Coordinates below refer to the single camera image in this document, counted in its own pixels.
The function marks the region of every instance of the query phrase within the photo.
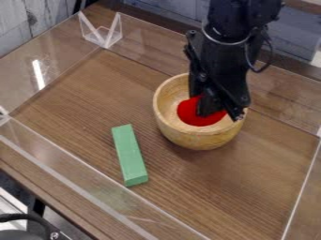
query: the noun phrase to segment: table surface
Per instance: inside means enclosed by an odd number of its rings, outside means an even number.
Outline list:
[[[99,25],[111,23],[114,12],[93,5],[87,15]],[[87,58],[61,70],[55,83],[11,116],[119,183],[122,173],[111,128],[131,123],[150,173],[148,183],[131,190],[210,239],[278,239],[320,142],[315,137],[321,119],[320,82],[278,67],[261,75],[251,74],[253,105],[239,136],[215,151],[182,149],[156,129],[151,99],[158,85],[188,69],[180,53],[184,38],[139,24],[132,23],[131,28],[139,28],[140,42],[136,35],[128,35],[111,51],[81,45],[80,49],[89,53]],[[25,58],[39,49],[41,42],[48,44],[53,39],[60,46],[68,45],[71,40],[60,35],[67,30],[69,34],[79,31],[75,19],[4,58],[0,71],[12,58]],[[57,59],[72,58],[71,51],[76,47],[68,52],[60,49]],[[95,238],[128,239],[130,234],[96,205],[0,145],[1,169],[53,209]],[[49,151],[43,154],[55,158]],[[65,163],[60,164],[61,173],[76,174],[77,166],[65,169]],[[77,177],[79,182],[93,181]],[[318,180],[314,179],[314,189],[306,196],[317,196]],[[320,206],[311,206],[317,212]],[[299,218],[303,222],[310,220],[305,215]]]

